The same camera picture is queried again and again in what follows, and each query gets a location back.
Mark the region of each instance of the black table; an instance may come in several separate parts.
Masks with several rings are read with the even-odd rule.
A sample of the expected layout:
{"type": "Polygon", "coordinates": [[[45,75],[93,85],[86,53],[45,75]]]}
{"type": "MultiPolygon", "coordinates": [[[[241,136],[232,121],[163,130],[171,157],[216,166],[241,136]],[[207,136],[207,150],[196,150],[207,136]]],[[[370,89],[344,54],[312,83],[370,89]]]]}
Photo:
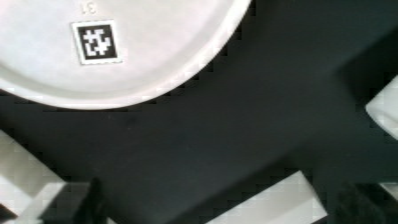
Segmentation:
{"type": "Polygon", "coordinates": [[[395,12],[395,0],[255,1],[195,78],[118,110],[1,94],[1,129],[67,180],[99,178],[118,223],[203,223],[296,168],[330,213],[346,181],[398,181],[363,112],[398,71],[395,12]]]}

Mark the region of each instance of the black tabletop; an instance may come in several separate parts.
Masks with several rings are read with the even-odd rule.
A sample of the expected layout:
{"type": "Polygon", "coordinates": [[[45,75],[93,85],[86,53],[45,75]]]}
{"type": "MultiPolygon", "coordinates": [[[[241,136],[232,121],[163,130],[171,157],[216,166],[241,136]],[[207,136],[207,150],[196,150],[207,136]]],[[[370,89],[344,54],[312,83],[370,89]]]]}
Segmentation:
{"type": "Polygon", "coordinates": [[[395,12],[395,0],[255,1],[195,78],[127,108],[1,94],[0,128],[67,180],[99,178],[120,224],[203,223],[294,169],[330,214],[344,182],[398,181],[363,112],[398,71],[395,12]]]}

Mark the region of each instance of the white plate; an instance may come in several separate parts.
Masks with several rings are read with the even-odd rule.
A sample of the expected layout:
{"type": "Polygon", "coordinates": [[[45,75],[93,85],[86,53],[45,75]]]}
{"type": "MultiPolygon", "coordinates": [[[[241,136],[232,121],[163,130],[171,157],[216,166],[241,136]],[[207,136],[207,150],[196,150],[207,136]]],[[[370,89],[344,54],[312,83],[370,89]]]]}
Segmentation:
{"type": "Polygon", "coordinates": [[[0,0],[0,88],[28,100],[72,109],[116,108],[152,99],[211,61],[248,3],[0,0]],[[74,29],[109,23],[109,36],[93,35],[100,26],[81,30],[81,37],[92,34],[90,56],[111,58],[81,60],[86,42],[79,43],[74,29]]]}

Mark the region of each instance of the white object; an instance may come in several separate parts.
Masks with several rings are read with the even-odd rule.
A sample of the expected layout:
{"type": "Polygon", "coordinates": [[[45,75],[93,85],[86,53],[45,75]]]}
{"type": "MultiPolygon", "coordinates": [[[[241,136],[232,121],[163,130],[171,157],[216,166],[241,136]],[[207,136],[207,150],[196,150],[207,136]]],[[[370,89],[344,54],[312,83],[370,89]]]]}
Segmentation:
{"type": "Polygon", "coordinates": [[[385,132],[398,139],[398,79],[390,81],[365,105],[367,114],[385,132]]]}
{"type": "Polygon", "coordinates": [[[0,204],[19,216],[47,183],[63,183],[20,145],[0,131],[0,204]]]}
{"type": "Polygon", "coordinates": [[[310,224],[324,216],[310,184],[296,172],[207,224],[310,224]]]}
{"type": "Polygon", "coordinates": [[[63,180],[0,131],[0,204],[17,216],[4,224],[40,224],[35,218],[63,186],[63,180]]]}
{"type": "Polygon", "coordinates": [[[248,3],[1,0],[0,88],[28,100],[74,109],[116,108],[152,99],[212,59],[248,3]],[[99,38],[106,29],[97,27],[81,34],[88,42],[79,43],[72,24],[90,21],[113,21],[113,38],[99,38]],[[81,63],[81,49],[86,57],[100,57],[113,47],[116,63],[81,63]]]}
{"type": "Polygon", "coordinates": [[[379,186],[398,201],[398,183],[379,183],[379,186]]]}

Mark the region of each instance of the black surface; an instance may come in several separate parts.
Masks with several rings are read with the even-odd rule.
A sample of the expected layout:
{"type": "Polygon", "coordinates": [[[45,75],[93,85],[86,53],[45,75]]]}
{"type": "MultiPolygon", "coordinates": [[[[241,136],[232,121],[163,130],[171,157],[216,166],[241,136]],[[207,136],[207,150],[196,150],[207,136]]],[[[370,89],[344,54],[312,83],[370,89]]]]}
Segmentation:
{"type": "Polygon", "coordinates": [[[99,177],[120,224],[200,223],[196,207],[285,156],[330,213],[342,182],[398,180],[362,109],[398,71],[395,12],[395,0],[255,1],[212,64],[150,103],[76,112],[0,97],[0,127],[65,179],[99,177]]]}
{"type": "Polygon", "coordinates": [[[106,224],[106,217],[97,181],[67,183],[38,220],[44,224],[106,224]]]}
{"type": "Polygon", "coordinates": [[[0,204],[0,223],[4,223],[15,218],[15,214],[8,211],[4,206],[0,204]]]}
{"type": "Polygon", "coordinates": [[[398,201],[379,184],[347,184],[338,194],[337,223],[398,223],[398,201]]]}

